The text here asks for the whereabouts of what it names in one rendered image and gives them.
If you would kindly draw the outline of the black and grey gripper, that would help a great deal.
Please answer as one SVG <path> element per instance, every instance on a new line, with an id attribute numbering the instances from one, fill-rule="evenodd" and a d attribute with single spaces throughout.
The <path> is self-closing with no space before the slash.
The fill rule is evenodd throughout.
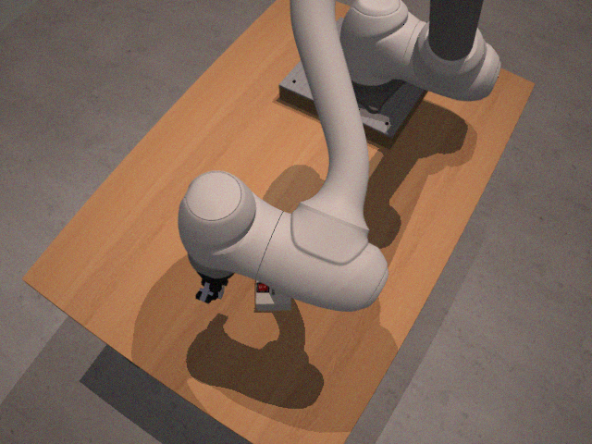
<path id="1" fill-rule="evenodd" d="M 197 271 L 196 271 L 197 272 Z M 202 286 L 203 289 L 200 288 L 199 291 L 196 293 L 195 299 L 200 300 L 202 302 L 210 303 L 216 299 L 222 299 L 224 294 L 224 288 L 228 284 L 229 278 L 231 278 L 235 273 L 233 273 L 229 277 L 222 277 L 222 278 L 211 278 L 205 276 L 199 272 L 198 275 L 202 278 Z M 211 292 L 212 291 L 212 292 Z"/>

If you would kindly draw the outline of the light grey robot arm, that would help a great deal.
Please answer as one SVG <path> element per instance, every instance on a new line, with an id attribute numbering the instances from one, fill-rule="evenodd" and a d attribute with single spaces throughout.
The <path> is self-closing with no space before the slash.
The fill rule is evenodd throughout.
<path id="1" fill-rule="evenodd" d="M 295 43 L 327 142 L 327 178 L 289 214 L 228 172 L 196 177 L 178 215 L 191 266 L 210 278 L 240 274 L 329 310 L 373 304 L 389 270 L 367 239 L 369 155 L 357 103 L 377 114 L 406 82 L 458 101 L 488 97 L 501 63 L 477 28 L 483 1 L 430 0 L 423 22 L 401 0 L 355 0 L 339 37 L 336 0 L 290 0 Z"/>

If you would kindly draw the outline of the grey power strip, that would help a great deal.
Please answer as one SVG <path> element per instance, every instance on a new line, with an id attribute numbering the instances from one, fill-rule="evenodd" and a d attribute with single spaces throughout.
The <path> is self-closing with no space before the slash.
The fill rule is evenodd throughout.
<path id="1" fill-rule="evenodd" d="M 257 311 L 289 311 L 291 298 L 256 281 L 256 307 Z"/>

